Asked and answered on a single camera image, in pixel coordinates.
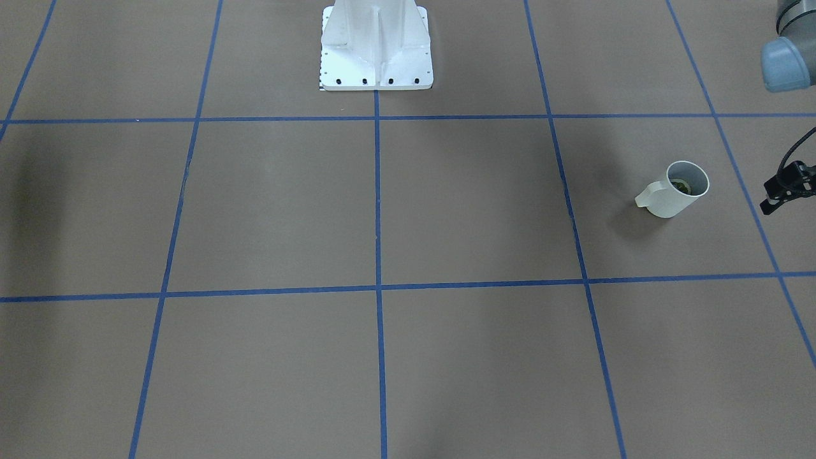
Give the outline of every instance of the wire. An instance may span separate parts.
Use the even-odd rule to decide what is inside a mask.
[[[785,168],[785,164],[787,164],[787,160],[791,158],[793,152],[796,151],[800,147],[800,145],[804,144],[813,134],[816,134],[816,127],[808,131],[807,134],[803,135],[801,139],[799,139],[791,149],[785,153],[785,157],[782,158],[782,162],[779,164],[779,169],[776,170],[776,181],[779,183],[779,186],[783,187],[791,194],[794,194],[799,197],[809,197],[809,196],[816,196],[816,189],[811,189],[810,191],[802,191],[801,189],[795,189],[790,185],[786,184],[782,180],[782,170]]]

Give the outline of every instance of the mug handle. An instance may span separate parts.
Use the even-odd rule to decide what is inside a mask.
[[[661,189],[666,189],[666,185],[663,182],[655,181],[649,184],[646,189],[643,190],[643,193],[640,193],[635,198],[635,204],[638,207],[648,207],[652,202],[652,194]]]

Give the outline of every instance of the floor tile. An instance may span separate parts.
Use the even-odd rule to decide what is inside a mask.
[[[719,113],[814,112],[816,92],[773,94],[762,80],[762,46],[776,39],[776,2],[672,2]]]
[[[371,292],[168,300],[140,457],[379,457]]]
[[[225,2],[205,116],[373,115],[370,91],[320,91],[330,0]]]
[[[37,44],[50,0],[5,0],[0,15],[0,117],[5,119],[31,51]]]
[[[3,457],[127,457],[156,300],[0,305]]]
[[[0,296],[161,288],[191,125],[11,126]]]
[[[816,454],[814,367],[776,279],[592,293],[629,457]]]
[[[57,2],[14,118],[195,116],[216,4]]]
[[[816,199],[791,201],[769,216],[762,215],[760,203],[766,197],[765,182],[776,174],[785,153],[816,124],[816,120],[723,118],[721,121],[779,268],[783,271],[813,270],[816,247],[805,241],[816,239],[813,225]],[[809,166],[816,164],[814,145],[816,137],[803,144],[791,156],[791,161],[798,159]]]
[[[384,282],[581,277],[546,121],[381,129]]]
[[[171,289],[375,282],[372,122],[203,123]]]
[[[556,114],[708,113],[664,2],[530,0]]]
[[[716,125],[710,118],[557,120],[590,277],[773,271]],[[711,188],[672,219],[635,205],[677,160]]]
[[[811,346],[816,345],[816,277],[785,279]]]
[[[619,457],[580,286],[384,293],[388,455]]]
[[[522,2],[418,4],[428,9],[433,88],[383,91],[383,115],[545,113]]]

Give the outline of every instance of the cup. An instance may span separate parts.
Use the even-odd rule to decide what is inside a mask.
[[[707,193],[709,185],[708,175],[700,166],[675,161],[660,180],[637,195],[635,203],[655,216],[671,218]]]

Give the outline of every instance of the blue joint cap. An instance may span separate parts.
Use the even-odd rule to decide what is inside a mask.
[[[810,86],[810,71],[791,40],[779,37],[762,47],[762,78],[771,92],[793,91]]]

